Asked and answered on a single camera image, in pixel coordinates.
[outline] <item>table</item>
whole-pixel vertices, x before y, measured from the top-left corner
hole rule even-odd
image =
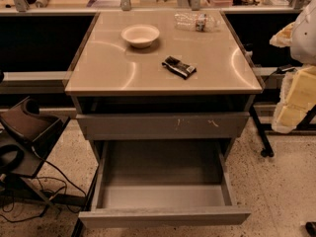
[[[217,10],[212,33],[177,30],[186,10],[100,13],[65,88],[99,161],[87,227],[240,224],[225,159],[262,87]],[[157,27],[145,49],[120,36],[133,24]],[[188,80],[161,62],[197,68]]]

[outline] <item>white bowl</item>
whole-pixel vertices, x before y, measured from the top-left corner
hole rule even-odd
[[[151,25],[133,25],[121,31],[121,37],[136,48],[145,48],[158,39],[159,30]]]

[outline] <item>clear water bottle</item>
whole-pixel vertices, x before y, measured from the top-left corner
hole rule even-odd
[[[213,32],[219,27],[220,21],[209,14],[184,12],[175,14],[176,28],[195,32]]]

